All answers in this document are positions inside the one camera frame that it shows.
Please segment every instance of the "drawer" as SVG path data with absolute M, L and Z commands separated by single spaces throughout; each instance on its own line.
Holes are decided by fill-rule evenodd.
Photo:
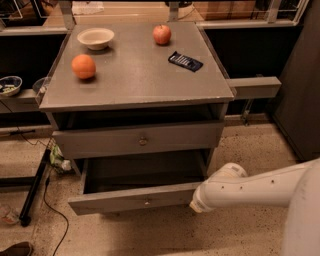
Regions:
M 189 204 L 204 162 L 198 150 L 87 159 L 81 195 L 68 203 L 77 215 Z
M 223 126 L 223 121 L 217 120 L 56 131 L 53 137 L 66 158 L 81 159 L 214 148 Z

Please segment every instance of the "electrical cord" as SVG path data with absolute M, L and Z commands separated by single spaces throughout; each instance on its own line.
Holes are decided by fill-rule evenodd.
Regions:
M 63 237 L 61 238 L 59 244 L 57 245 L 56 249 L 54 250 L 54 252 L 53 252 L 53 254 L 52 254 L 52 256 L 54 256 L 54 255 L 56 255 L 56 252 L 58 251 L 61 243 L 63 242 L 64 238 L 66 237 L 66 235 L 67 235 L 67 233 L 68 233 L 68 230 L 69 230 L 69 220 L 68 220 L 68 218 L 67 218 L 63 213 L 59 212 L 58 210 L 56 210 L 56 209 L 54 209 L 52 206 L 50 206 L 49 203 L 48 203 L 47 200 L 46 200 L 47 189 L 48 189 L 48 186 L 49 186 L 49 183 L 50 183 L 50 175 L 51 175 L 51 171 L 50 171 L 50 173 L 49 173 L 48 178 L 46 179 L 45 190 L 44 190 L 44 193 L 43 193 L 43 201 L 44 201 L 44 203 L 46 204 L 46 206 L 47 206 L 50 210 L 52 210 L 54 213 L 56 213 L 56 214 L 60 215 L 61 217 L 63 217 L 63 218 L 65 219 L 66 223 L 67 223 L 67 227 L 66 227 L 66 230 L 65 230 L 65 232 L 64 232 L 64 235 L 63 235 Z

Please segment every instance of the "drawer knob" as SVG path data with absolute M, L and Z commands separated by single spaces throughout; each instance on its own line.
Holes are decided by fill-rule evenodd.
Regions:
M 140 138 L 140 140 L 139 140 L 140 146 L 145 146 L 145 145 L 147 145 L 147 143 L 148 143 L 147 138 L 145 138 L 145 137 Z

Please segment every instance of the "white bowl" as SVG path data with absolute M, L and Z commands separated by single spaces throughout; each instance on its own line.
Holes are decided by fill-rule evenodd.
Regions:
M 22 79 L 18 76 L 6 76 L 0 79 L 0 95 L 12 96 L 20 91 Z
M 80 32 L 77 39 L 91 50 L 102 50 L 114 37 L 114 32 L 106 28 L 89 28 Z

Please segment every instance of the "cabinet top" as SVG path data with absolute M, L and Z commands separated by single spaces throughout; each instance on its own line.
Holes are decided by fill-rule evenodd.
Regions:
M 59 56 L 40 110 L 49 112 L 108 110 L 229 102 L 234 96 L 199 29 L 193 22 L 171 22 L 170 43 L 154 42 L 154 23 L 76 25 Z M 89 27 L 114 31 L 109 47 L 89 50 L 77 35 Z M 197 59 L 197 72 L 168 62 L 177 51 Z M 90 55 L 96 75 L 80 80 L 71 69 L 78 54 Z

